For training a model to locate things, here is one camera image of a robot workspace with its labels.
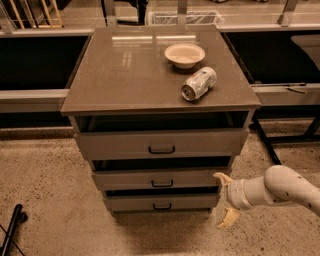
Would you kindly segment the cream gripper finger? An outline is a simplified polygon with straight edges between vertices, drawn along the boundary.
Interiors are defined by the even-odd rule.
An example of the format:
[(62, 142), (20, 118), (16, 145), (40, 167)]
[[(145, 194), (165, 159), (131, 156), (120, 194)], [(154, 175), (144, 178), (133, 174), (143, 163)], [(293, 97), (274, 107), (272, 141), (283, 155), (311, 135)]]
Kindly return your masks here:
[(217, 227), (219, 229), (228, 228), (236, 222), (239, 216), (240, 216), (239, 210), (231, 207), (226, 207), (225, 215), (223, 219), (220, 221), (220, 223), (217, 225)]
[(213, 174), (213, 176), (216, 179), (219, 179), (223, 186), (228, 186), (230, 183), (233, 182), (233, 179), (231, 177), (229, 177), (228, 175), (226, 175), (222, 172), (216, 172)]

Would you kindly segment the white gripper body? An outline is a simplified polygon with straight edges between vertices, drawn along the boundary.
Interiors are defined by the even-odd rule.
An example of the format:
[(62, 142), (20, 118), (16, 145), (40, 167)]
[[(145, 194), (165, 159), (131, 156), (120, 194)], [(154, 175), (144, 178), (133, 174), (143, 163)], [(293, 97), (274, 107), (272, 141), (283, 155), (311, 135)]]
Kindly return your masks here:
[(227, 186), (227, 199), (238, 210), (249, 210), (253, 206), (249, 203), (245, 194), (245, 180), (233, 180)]

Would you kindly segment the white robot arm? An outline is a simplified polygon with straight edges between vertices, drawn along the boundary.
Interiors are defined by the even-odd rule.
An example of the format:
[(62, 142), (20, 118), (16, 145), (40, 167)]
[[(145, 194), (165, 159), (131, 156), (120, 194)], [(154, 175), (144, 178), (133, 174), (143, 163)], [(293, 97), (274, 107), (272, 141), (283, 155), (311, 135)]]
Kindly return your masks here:
[(273, 165), (263, 176), (252, 179), (232, 179), (222, 172), (214, 177), (220, 180), (228, 203), (217, 225), (220, 229), (232, 226), (241, 210), (256, 206), (298, 204), (320, 216), (320, 189), (287, 166)]

